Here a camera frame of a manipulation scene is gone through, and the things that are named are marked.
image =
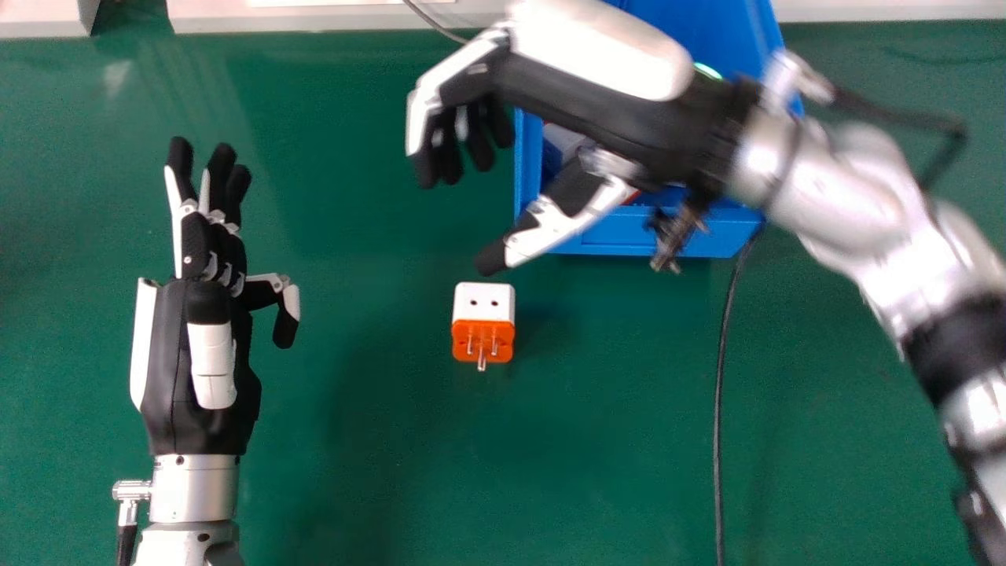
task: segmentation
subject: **robotic arm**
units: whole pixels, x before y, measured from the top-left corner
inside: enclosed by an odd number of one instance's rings
[[[889,136],[798,119],[788,111],[797,95],[857,102],[785,51],[762,81],[720,81],[696,72],[671,38],[600,1],[522,0],[418,79],[405,149],[427,188],[459,180],[462,141],[476,168],[488,169],[484,129],[500,147],[513,141],[502,103],[593,140],[479,253],[483,274],[554,247],[634,190],[677,182],[689,191],[675,217],[654,217],[658,270],[676,269],[713,200],[763,210],[856,282],[965,473],[957,511],[975,558],[1006,565],[1003,261],[968,216],[924,192]]]
[[[171,140],[164,180],[171,208],[174,276],[137,287],[130,397],[143,416],[153,479],[116,483],[117,566],[129,566],[140,502],[150,502],[136,566],[239,565],[237,464],[259,418],[262,385],[248,366],[250,312],[279,306],[273,342],[293,344],[300,292],[290,278],[246,275],[238,234],[252,182],[233,149],[220,144],[190,180],[192,147]]]

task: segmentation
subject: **orange and white plug adapter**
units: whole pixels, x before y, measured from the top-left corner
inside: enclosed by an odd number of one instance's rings
[[[517,295],[506,282],[458,282],[451,321],[452,353],[458,362],[506,364],[513,359]]]

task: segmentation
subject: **blue bin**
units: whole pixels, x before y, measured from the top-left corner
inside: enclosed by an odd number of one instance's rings
[[[696,62],[704,63],[732,79],[740,74],[759,77],[768,57],[783,46],[769,0],[608,0],[684,45]],[[541,119],[515,111],[517,132],[514,184],[514,215],[538,196],[555,171],[542,167],[545,147]],[[644,224],[654,204],[674,213],[684,189],[670,187],[642,194],[634,202],[615,209],[581,235],[559,245],[553,252],[607,255],[649,255],[655,248],[654,233]],[[682,256],[728,257],[751,236],[764,216],[757,210],[729,200],[713,204],[706,223],[709,233],[696,232]]]

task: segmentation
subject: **metal prong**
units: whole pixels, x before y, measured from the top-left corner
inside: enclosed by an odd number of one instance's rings
[[[486,371],[486,351],[483,350],[482,345],[479,345],[479,363],[476,365],[476,369],[480,372]]]

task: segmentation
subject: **metal cylinder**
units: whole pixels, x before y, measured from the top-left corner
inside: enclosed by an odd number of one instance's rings
[[[154,459],[151,523],[226,521],[237,502],[237,456],[165,454]]]

